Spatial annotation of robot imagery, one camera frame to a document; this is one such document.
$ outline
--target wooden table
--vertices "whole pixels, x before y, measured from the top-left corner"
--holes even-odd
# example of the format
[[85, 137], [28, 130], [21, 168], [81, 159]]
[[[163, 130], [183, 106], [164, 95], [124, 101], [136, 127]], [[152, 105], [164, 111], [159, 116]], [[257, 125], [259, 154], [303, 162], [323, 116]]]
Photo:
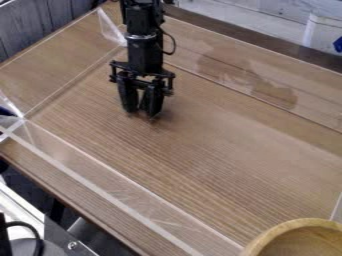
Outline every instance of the wooden table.
[[[116, 3], [104, 10], [120, 23]], [[2, 65], [26, 123], [1, 156], [142, 255], [237, 255], [342, 191], [342, 76], [168, 18], [175, 96], [128, 116], [96, 13]]]

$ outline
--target robotic arm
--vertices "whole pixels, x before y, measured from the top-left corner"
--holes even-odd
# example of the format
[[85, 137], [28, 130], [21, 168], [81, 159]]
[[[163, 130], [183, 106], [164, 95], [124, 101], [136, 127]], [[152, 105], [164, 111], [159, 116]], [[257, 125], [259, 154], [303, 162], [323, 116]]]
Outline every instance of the robotic arm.
[[[117, 84], [124, 110], [132, 113], [140, 109], [153, 117], [161, 111], [164, 96], [172, 95], [175, 74], [163, 69], [163, 54], [173, 54], [176, 43], [160, 28], [164, 22], [160, 0], [120, 0], [120, 8], [126, 25], [128, 62], [110, 62], [110, 82]], [[163, 50], [164, 35], [173, 42], [171, 52]], [[142, 90], [140, 100], [137, 89]]]

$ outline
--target wooden bowl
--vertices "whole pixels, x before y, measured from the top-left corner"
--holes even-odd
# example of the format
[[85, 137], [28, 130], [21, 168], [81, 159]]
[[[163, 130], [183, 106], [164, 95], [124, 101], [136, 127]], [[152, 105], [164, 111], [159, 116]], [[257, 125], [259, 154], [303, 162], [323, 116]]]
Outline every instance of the wooden bowl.
[[342, 256], [342, 224], [297, 219], [264, 232], [240, 256]]

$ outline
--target black cable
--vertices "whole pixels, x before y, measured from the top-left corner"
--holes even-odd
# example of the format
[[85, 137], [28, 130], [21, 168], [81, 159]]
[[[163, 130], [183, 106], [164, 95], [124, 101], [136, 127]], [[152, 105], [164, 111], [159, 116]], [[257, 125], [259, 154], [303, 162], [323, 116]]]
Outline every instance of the black cable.
[[16, 227], [16, 226], [25, 227], [32, 231], [32, 233], [34, 235], [34, 239], [36, 239], [36, 247], [34, 247], [34, 251], [33, 251], [33, 256], [41, 256], [44, 244], [42, 244], [42, 240], [40, 239], [40, 236], [38, 236], [38, 233], [37, 233], [34, 227], [22, 221], [12, 221], [12, 222], [5, 223], [5, 228], [10, 228], [10, 227]]
[[171, 52], [163, 51], [163, 53], [167, 54], [167, 55], [173, 55], [173, 53], [176, 52], [176, 40], [160, 27], [159, 27], [159, 29], [160, 29], [161, 33], [169, 37], [171, 41], [172, 41], [172, 44], [173, 44], [172, 51]]

